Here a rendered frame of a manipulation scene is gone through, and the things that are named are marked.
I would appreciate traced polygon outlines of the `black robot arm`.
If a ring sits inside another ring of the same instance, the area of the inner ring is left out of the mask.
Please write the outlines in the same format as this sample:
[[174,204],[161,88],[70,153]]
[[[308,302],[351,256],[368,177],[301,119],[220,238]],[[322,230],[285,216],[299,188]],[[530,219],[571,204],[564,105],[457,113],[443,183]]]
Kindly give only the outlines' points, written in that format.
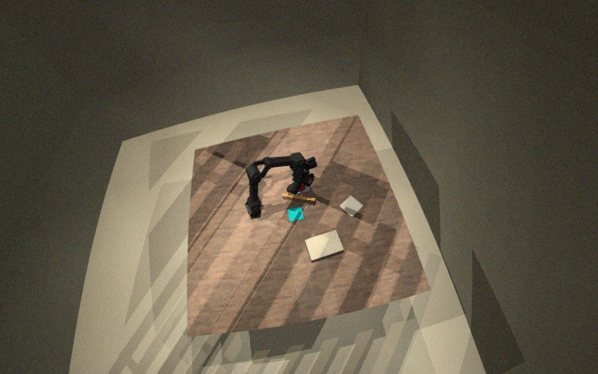
[[[259,172],[259,169],[257,167],[260,164],[265,165],[261,173]],[[305,158],[300,152],[296,152],[292,153],[290,156],[284,157],[264,157],[261,160],[255,161],[252,164],[250,164],[246,168],[246,172],[249,178],[250,196],[248,197],[245,207],[251,219],[262,217],[260,210],[261,201],[258,197],[258,183],[261,181],[261,178],[266,176],[266,173],[270,168],[283,166],[290,166],[291,170],[294,171],[295,175],[302,175],[304,173],[304,169],[310,170],[312,168],[315,168],[317,167],[317,163],[315,157],[311,157],[305,160]],[[302,179],[300,179],[300,182],[301,184],[303,182],[307,187],[309,187],[314,181],[314,179],[314,174],[311,173],[309,175],[306,175],[305,172]]]

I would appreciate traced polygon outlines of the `beige flat rectangular slab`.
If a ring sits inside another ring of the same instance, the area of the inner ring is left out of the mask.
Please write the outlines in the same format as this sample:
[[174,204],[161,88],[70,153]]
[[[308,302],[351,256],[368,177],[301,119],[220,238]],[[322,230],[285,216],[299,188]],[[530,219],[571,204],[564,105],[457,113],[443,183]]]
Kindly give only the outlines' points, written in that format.
[[305,242],[312,261],[343,251],[343,245],[336,230],[306,239]]

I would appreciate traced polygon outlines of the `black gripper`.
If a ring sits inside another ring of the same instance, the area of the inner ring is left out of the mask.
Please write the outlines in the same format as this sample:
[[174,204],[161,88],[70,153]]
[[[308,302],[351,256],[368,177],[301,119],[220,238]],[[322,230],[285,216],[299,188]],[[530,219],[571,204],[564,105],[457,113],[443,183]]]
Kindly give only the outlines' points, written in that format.
[[[304,169],[304,173],[305,172],[306,172],[306,175],[309,175],[310,171]],[[302,179],[302,177],[304,176],[304,173],[302,175],[295,175],[294,173],[292,174],[292,176],[293,176],[293,179],[292,179],[293,183],[288,185],[288,187],[287,187],[287,191],[288,192],[290,192],[290,193],[292,193],[294,195],[297,195],[299,189],[302,186],[302,184],[300,182],[300,179]]]

